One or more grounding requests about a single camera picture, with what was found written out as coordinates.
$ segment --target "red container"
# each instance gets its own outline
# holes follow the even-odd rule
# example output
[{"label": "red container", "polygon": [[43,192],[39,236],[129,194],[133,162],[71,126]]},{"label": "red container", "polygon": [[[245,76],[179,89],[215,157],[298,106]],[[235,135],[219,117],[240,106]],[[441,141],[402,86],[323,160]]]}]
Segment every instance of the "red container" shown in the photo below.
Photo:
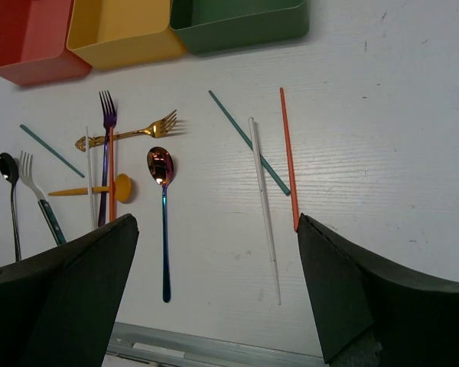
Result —
[{"label": "red container", "polygon": [[19,86],[80,78],[91,66],[66,48],[73,0],[0,0],[0,76]]}]

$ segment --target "fork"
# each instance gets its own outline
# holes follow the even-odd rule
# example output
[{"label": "fork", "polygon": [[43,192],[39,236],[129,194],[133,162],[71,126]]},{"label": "fork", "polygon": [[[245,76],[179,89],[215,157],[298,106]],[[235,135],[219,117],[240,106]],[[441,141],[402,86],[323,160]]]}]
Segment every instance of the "fork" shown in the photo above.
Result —
[{"label": "fork", "polygon": [[[153,138],[163,138],[170,132],[171,129],[177,124],[177,110],[175,109],[169,115],[165,116],[161,120],[153,122],[147,128],[142,128],[141,130],[135,130],[133,132],[125,132],[124,134],[114,135],[114,140],[131,138],[132,136],[137,135],[150,135]],[[98,147],[103,145],[106,138],[103,136],[98,136],[95,138],[89,139],[90,147]],[[80,138],[75,146],[81,151],[85,151],[85,137]]]},{"label": "fork", "polygon": [[[117,111],[110,96],[109,91],[99,92],[100,103],[102,104],[102,112],[104,114],[104,129],[106,136],[104,138],[104,162],[102,170],[102,186],[107,186],[107,168],[109,166],[109,132],[117,123]],[[107,193],[100,194],[100,209],[99,209],[99,227],[106,224],[106,207]]]},{"label": "fork", "polygon": [[53,234],[56,244],[64,245],[67,243],[63,232],[61,232],[60,225],[56,220],[56,216],[54,216],[53,210],[51,209],[51,205],[46,201],[44,194],[36,187],[36,185],[34,185],[34,181],[32,180],[32,154],[23,151],[21,152],[18,176],[21,178],[24,185],[29,187],[36,194],[37,203],[41,208],[41,212],[46,219],[46,223]]}]

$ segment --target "purple fork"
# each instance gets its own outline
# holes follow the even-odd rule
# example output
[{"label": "purple fork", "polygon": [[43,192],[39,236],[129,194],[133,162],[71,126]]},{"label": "purple fork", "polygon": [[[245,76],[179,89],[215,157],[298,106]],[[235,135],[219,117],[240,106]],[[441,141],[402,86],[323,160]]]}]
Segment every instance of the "purple fork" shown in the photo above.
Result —
[{"label": "purple fork", "polygon": [[[102,170],[102,186],[107,186],[107,169],[109,167],[109,131],[114,128],[117,123],[117,111],[112,101],[112,97],[108,90],[99,92],[100,103],[104,113],[104,129],[106,130],[106,141],[104,142],[104,162]],[[99,227],[106,224],[106,207],[107,193],[100,194],[100,210],[99,210]]]}]

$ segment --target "plastic bin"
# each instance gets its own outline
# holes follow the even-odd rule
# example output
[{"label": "plastic bin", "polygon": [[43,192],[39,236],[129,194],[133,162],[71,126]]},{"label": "plastic bin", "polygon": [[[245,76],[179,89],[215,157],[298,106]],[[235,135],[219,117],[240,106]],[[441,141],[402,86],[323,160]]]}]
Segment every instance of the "plastic bin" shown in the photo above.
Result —
[{"label": "plastic bin", "polygon": [[80,78],[91,66],[66,49],[73,0],[0,0],[0,76],[20,86]]},{"label": "plastic bin", "polygon": [[174,0],[171,27],[192,54],[283,41],[309,31],[309,0]]},{"label": "plastic bin", "polygon": [[96,69],[179,57],[171,0],[75,0],[68,49]]}]

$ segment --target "teal chopstick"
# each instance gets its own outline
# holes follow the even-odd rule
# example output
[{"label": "teal chopstick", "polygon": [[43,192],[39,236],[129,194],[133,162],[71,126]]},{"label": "teal chopstick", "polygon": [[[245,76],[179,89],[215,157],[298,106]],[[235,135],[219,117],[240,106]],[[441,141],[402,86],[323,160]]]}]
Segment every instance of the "teal chopstick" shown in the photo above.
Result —
[{"label": "teal chopstick", "polygon": [[[248,139],[248,136],[246,136],[245,132],[238,126],[236,123],[235,119],[230,115],[230,113],[224,108],[223,104],[218,100],[218,98],[214,95],[213,91],[210,90],[209,94],[211,97],[213,97],[214,102],[220,107],[221,111],[226,115],[226,117],[229,119],[229,122],[231,122],[231,125],[238,131],[238,134],[243,138],[245,143],[249,146],[250,149],[253,151],[253,144],[250,139]],[[278,184],[278,186],[281,188],[281,190],[286,194],[286,195],[291,195],[291,191],[287,186],[285,186],[285,183],[282,182],[281,178],[277,175],[277,173],[270,167],[270,164],[268,161],[263,157],[263,155],[260,155],[260,161],[262,162],[262,166],[265,167],[265,169],[268,171],[268,173],[272,176],[274,181]]]},{"label": "teal chopstick", "polygon": [[43,139],[39,138],[35,133],[33,133],[26,125],[21,125],[21,129],[27,132],[35,141],[37,141],[39,144],[41,144],[43,147],[45,147],[49,152],[51,152],[54,157],[58,158],[60,161],[65,163],[69,168],[73,170],[76,174],[78,174],[80,177],[85,177],[84,174],[82,174],[79,170],[77,170],[70,162],[68,162],[66,159],[61,157],[52,147],[50,147]]}]

